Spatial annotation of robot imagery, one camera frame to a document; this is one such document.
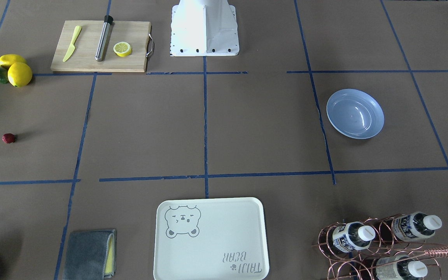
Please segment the wooden cutting board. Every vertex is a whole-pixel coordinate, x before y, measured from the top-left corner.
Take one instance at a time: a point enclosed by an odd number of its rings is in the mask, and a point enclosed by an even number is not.
[[[82,26],[75,41],[75,51],[63,62],[76,25]],[[114,21],[112,33],[106,46],[105,59],[95,60],[100,41],[103,21],[65,21],[51,63],[52,71],[75,72],[144,72],[146,71],[146,51],[151,23],[147,21]],[[127,42],[132,47],[131,55],[119,57],[114,53],[114,45]]]

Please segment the light blue plate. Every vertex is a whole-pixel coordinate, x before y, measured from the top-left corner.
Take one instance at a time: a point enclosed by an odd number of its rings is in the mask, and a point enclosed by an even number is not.
[[[335,92],[326,105],[327,118],[341,134],[355,139],[368,139],[383,128],[385,116],[378,102],[360,90]]]

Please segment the bottle label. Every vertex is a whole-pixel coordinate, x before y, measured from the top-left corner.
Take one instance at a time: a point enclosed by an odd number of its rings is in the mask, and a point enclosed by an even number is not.
[[[397,263],[399,259],[405,259],[406,255],[394,255],[393,257],[382,257],[376,262],[376,275],[379,280],[404,280],[397,270]]]
[[[416,241],[434,236],[421,234],[414,226],[413,219],[416,213],[397,217],[393,220],[392,229],[395,236],[402,241]]]
[[[366,248],[355,245],[348,237],[348,228],[352,224],[353,223],[348,223],[347,225],[336,227],[333,231],[333,245],[344,253],[350,253],[354,250],[363,250]]]

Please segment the bear illustration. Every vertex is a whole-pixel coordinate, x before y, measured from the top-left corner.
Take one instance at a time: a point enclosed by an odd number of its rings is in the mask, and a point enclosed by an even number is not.
[[[165,220],[167,221],[168,238],[174,238],[178,234],[188,234],[191,237],[196,237],[200,233],[198,228],[198,221],[201,217],[201,212],[196,205],[192,208],[188,206],[178,206],[173,209],[172,206],[165,212]]]

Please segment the metal handle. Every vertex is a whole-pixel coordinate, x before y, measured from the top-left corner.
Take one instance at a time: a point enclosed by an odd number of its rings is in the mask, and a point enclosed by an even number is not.
[[[150,44],[150,41],[151,41],[151,50],[146,53],[146,58],[151,57],[151,55],[153,55],[153,51],[155,50],[155,41],[153,41],[153,38],[151,37],[151,33],[148,33],[148,37],[150,37],[150,39],[148,40],[148,44]]]
[[[94,58],[96,61],[103,61],[105,59],[105,53],[107,52],[107,42],[109,40],[110,28],[112,28],[112,23],[114,18],[106,15],[103,21],[103,29],[101,30],[100,42],[98,43],[98,49],[96,50],[96,55]]]

